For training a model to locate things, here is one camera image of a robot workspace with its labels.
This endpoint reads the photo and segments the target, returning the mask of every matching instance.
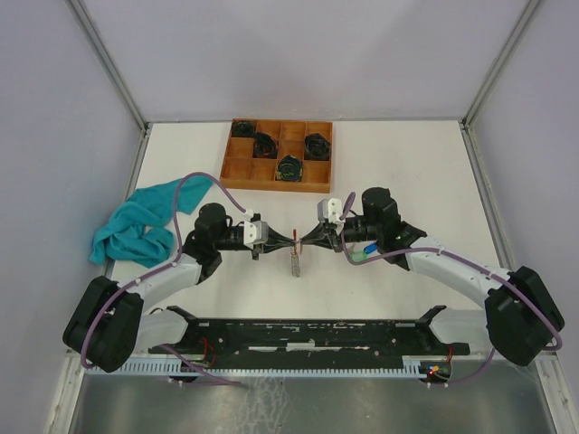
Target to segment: tabletop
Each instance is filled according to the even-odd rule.
[[[231,123],[154,124],[137,188],[194,171],[219,177]],[[498,264],[470,161],[456,121],[340,121],[334,123],[330,194],[231,190],[245,208],[261,213],[276,231],[304,235],[316,224],[316,204],[355,191],[355,211],[369,187],[390,189],[403,220],[473,259]],[[221,203],[235,222],[240,213],[213,186],[203,203]],[[197,211],[179,213],[184,236]],[[174,230],[173,223],[167,228]],[[200,317],[413,319],[435,305],[477,309],[464,296],[415,273],[376,261],[351,266],[343,254],[305,246],[301,276],[291,275],[290,251],[252,260],[250,252],[222,252],[223,263],[201,285],[159,304]],[[125,280],[144,267],[117,261],[112,278]]]

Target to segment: wooden tray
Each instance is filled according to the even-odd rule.
[[[334,142],[333,124],[322,121],[306,120],[249,120],[257,132],[269,134],[278,143],[277,158],[253,158],[253,138],[232,137],[229,132],[227,148],[223,158],[220,180],[227,188],[246,190],[272,190],[276,192],[329,193],[332,180],[332,154]],[[331,144],[329,161],[306,160],[305,136],[319,133]],[[292,155],[302,162],[301,181],[277,181],[275,172],[278,162]]]

